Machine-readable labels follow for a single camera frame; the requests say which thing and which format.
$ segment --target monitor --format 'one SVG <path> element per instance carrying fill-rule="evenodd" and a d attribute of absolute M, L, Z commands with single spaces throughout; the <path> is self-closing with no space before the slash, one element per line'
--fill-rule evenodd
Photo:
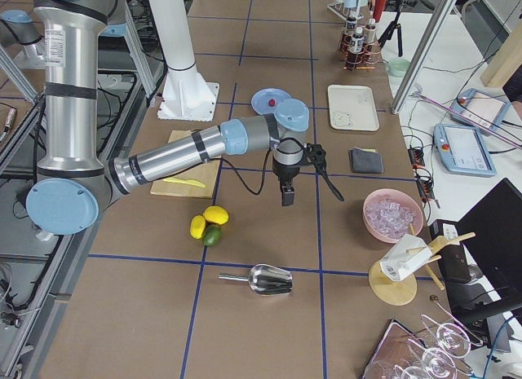
<path fill-rule="evenodd" d="M 459 234 L 473 231 L 465 246 L 498 289 L 501 300 L 466 313 L 463 322 L 484 320 L 506 311 L 522 314 L 522 193 L 505 178 L 456 223 Z"/>

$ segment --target tablet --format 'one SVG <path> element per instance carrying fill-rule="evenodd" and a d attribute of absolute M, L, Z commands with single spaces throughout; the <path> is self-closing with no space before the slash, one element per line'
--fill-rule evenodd
<path fill-rule="evenodd" d="M 506 96 L 492 96 L 476 88 L 470 88 L 458 96 L 451 108 L 475 122 L 479 128 L 486 127 L 496 131 L 510 106 L 511 102 Z M 471 124 L 459 116 L 452 115 L 451 117 L 463 124 Z"/>
<path fill-rule="evenodd" d="M 478 128 L 437 124 L 433 137 L 440 159 L 450 173 L 482 177 L 497 174 Z"/>

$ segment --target white tray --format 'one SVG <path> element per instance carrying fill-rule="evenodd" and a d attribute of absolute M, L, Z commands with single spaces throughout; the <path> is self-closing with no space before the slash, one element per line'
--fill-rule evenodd
<path fill-rule="evenodd" d="M 328 86 L 330 124 L 339 130 L 378 129 L 374 95 L 365 86 Z"/>

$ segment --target robotic arm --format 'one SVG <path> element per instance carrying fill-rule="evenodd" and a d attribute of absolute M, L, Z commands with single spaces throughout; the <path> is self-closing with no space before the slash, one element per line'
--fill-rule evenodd
<path fill-rule="evenodd" d="M 124 19 L 124 5 L 122 0 L 34 0 L 46 29 L 47 150 L 26 205 L 38 226 L 57 235 L 80 232 L 135 187 L 224 153 L 272 149 L 283 205 L 293 203 L 292 178 L 301 165 L 313 164 L 333 187 L 322 148 L 303 146 L 309 113 L 297 99 L 280 103 L 274 114 L 233 119 L 102 164 L 95 153 L 98 36 L 110 22 Z"/>

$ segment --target lemon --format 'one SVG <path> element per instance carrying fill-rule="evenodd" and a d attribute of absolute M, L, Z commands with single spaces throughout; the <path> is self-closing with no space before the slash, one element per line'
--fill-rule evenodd
<path fill-rule="evenodd" d="M 190 222 L 190 236 L 194 239 L 201 239 L 206 228 L 206 220 L 198 214 L 192 218 Z"/>
<path fill-rule="evenodd" d="M 205 209 L 203 217 L 207 222 L 219 224 L 221 226 L 228 221 L 228 212 L 220 206 L 212 205 Z"/>
<path fill-rule="evenodd" d="M 219 224 L 210 224 L 203 232 L 203 244 L 205 246 L 214 246 L 221 239 L 221 226 Z"/>

